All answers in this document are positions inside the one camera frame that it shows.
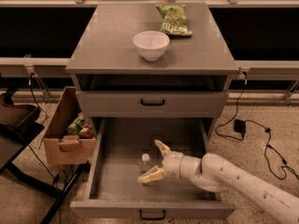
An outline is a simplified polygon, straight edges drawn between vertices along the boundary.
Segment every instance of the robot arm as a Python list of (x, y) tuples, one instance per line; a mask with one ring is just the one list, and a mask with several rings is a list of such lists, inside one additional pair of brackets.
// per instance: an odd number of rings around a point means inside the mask
[(148, 183), (169, 175), (187, 178), (197, 188), (212, 192), (221, 191), (222, 184), (226, 183), (279, 223), (299, 223), (299, 198), (290, 193), (247, 173), (219, 155), (208, 153), (199, 159), (171, 151), (159, 140), (155, 140), (155, 145), (164, 157), (163, 168), (153, 167), (140, 176), (138, 182)]

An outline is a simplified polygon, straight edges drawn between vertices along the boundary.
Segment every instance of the cardboard box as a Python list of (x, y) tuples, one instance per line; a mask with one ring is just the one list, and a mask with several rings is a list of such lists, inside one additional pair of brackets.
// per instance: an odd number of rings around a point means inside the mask
[(79, 139), (65, 132), (79, 112), (76, 89), (65, 87), (44, 135), (48, 164), (81, 164), (92, 155), (95, 139)]

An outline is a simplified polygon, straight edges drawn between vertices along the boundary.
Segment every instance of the bottle cap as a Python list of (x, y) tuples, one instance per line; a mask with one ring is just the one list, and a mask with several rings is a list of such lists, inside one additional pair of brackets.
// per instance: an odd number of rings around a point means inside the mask
[(142, 154), (142, 161), (149, 161), (150, 160), (150, 155), (147, 153)]

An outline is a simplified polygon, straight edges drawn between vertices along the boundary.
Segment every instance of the clear plastic bottle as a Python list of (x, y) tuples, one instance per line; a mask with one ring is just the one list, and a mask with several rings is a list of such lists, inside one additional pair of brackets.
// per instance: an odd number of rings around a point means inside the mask
[(150, 168), (152, 168), (152, 161), (148, 153), (144, 153), (139, 160), (138, 164), (139, 170), (143, 173), (146, 173)]

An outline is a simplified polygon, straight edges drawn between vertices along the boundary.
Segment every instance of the cabinet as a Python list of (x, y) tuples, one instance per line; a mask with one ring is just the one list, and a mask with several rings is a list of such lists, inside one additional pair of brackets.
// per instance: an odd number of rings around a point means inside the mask
[(188, 155), (208, 151), (238, 73), (206, 4), (185, 5), (192, 37), (171, 39), (162, 58), (147, 62), (133, 37), (159, 30), (156, 4), (100, 3), (66, 67), (97, 133), (85, 200), (71, 203), (81, 217), (226, 218), (235, 209), (187, 180), (137, 182), (142, 153), (161, 165), (154, 139)]

